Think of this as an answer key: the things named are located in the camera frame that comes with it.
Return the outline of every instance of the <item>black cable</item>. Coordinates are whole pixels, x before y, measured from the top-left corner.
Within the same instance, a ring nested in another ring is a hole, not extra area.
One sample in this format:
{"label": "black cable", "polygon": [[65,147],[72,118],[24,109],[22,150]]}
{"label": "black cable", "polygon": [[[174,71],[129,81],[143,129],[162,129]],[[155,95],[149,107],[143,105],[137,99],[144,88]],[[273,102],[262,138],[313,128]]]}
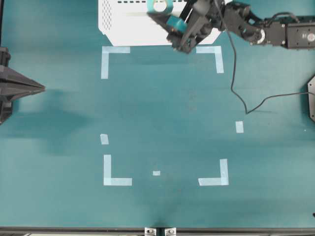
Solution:
{"label": "black cable", "polygon": [[269,96],[269,97],[266,97],[265,99],[262,100],[262,102],[256,106],[255,108],[251,109],[251,110],[248,110],[247,109],[247,105],[246,105],[246,102],[243,100],[243,98],[237,93],[234,91],[234,82],[235,82],[235,74],[236,74],[236,62],[237,62],[237,53],[236,53],[236,48],[235,48],[235,45],[234,45],[234,42],[233,42],[233,39],[232,39],[232,36],[228,30],[228,27],[224,21],[224,18],[223,18],[223,15],[222,15],[222,12],[219,8],[219,5],[217,3],[217,0],[214,1],[215,2],[215,5],[216,5],[216,8],[219,12],[219,15],[220,15],[220,18],[222,20],[222,23],[226,29],[226,32],[227,32],[227,35],[229,37],[229,40],[230,40],[230,43],[231,43],[231,46],[233,48],[233,52],[234,52],[234,66],[233,66],[233,77],[232,77],[232,83],[231,83],[231,91],[232,93],[234,93],[243,103],[244,105],[244,108],[245,108],[245,114],[248,115],[249,113],[252,113],[253,111],[257,110],[259,107],[262,106],[262,104],[264,104],[264,102],[270,98],[274,98],[274,97],[284,97],[284,96],[293,96],[293,95],[303,95],[303,94],[311,94],[313,96],[315,96],[315,93],[312,93],[312,92],[295,92],[295,93],[288,93],[288,94],[279,94],[279,95],[273,95],[273,96]]}
{"label": "black cable", "polygon": [[0,46],[2,43],[2,22],[3,22],[3,9],[4,9],[4,0],[0,1]]}
{"label": "black cable", "polygon": [[271,23],[278,17],[278,16],[289,16],[292,19],[294,19],[297,23],[300,23],[299,18],[297,18],[293,13],[291,12],[279,12],[277,14],[275,14],[273,17],[271,17],[271,19],[268,21],[267,26],[270,26]]}

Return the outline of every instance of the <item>light blue tape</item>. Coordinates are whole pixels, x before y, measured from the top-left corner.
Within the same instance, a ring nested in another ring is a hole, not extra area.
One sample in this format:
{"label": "light blue tape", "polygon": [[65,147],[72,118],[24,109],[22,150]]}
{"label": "light blue tape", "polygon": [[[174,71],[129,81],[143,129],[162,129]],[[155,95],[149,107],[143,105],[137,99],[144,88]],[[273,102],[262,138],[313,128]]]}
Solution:
{"label": "light blue tape", "polygon": [[222,48],[221,46],[213,46],[213,47],[197,47],[196,52],[198,54],[207,54],[213,53],[216,57],[216,65],[217,65],[217,73],[223,74],[224,73],[224,66],[223,66],[223,57],[222,57]]}
{"label": "light blue tape", "polygon": [[102,145],[109,145],[108,135],[107,134],[101,134],[100,135],[100,142]]}
{"label": "light blue tape", "polygon": [[110,53],[130,53],[130,47],[102,47],[102,71],[101,79],[108,79],[109,75],[109,54]]}
{"label": "light blue tape", "polygon": [[104,186],[132,186],[131,178],[112,178],[112,156],[104,155]]}
{"label": "light blue tape", "polygon": [[228,185],[227,159],[220,160],[221,185]]}
{"label": "light blue tape", "polygon": [[242,121],[235,122],[236,133],[243,134],[244,133],[244,123]]}
{"label": "light blue tape", "polygon": [[153,176],[160,176],[161,175],[161,171],[153,171],[152,175]]}
{"label": "light blue tape", "polygon": [[220,178],[199,178],[200,186],[226,186],[229,185],[228,181],[228,168],[227,159],[220,160]]}

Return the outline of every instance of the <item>white perforated box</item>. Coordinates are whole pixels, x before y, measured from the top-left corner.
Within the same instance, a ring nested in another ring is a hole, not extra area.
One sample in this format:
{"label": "white perforated box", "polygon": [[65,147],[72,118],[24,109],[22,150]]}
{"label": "white perforated box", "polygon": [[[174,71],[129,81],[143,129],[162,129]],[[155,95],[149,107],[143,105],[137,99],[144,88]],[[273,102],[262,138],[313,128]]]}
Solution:
{"label": "white perforated box", "polygon": [[[172,14],[179,16],[186,3],[173,0],[173,4]],[[147,10],[146,0],[98,0],[98,28],[113,46],[169,45],[167,32],[147,16]],[[219,35],[213,29],[201,44],[213,44]]]}

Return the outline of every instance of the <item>metal clamp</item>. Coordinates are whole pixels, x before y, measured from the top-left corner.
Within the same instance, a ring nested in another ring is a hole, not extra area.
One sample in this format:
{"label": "metal clamp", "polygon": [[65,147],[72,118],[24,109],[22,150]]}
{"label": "metal clamp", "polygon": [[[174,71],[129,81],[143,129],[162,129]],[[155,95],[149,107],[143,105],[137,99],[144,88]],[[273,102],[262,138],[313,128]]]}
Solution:
{"label": "metal clamp", "polygon": [[144,228],[144,236],[157,236],[157,229]]}
{"label": "metal clamp", "polygon": [[165,236],[176,236],[176,228],[165,229]]}

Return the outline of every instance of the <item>tape roll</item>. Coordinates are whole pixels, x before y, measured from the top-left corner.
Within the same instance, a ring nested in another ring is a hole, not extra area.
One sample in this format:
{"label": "tape roll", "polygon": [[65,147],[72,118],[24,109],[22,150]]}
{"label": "tape roll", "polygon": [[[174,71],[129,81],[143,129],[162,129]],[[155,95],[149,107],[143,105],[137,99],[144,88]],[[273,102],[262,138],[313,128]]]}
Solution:
{"label": "tape roll", "polygon": [[[155,4],[166,4],[163,11],[156,11]],[[173,11],[173,0],[147,0],[148,13],[170,14]]]}

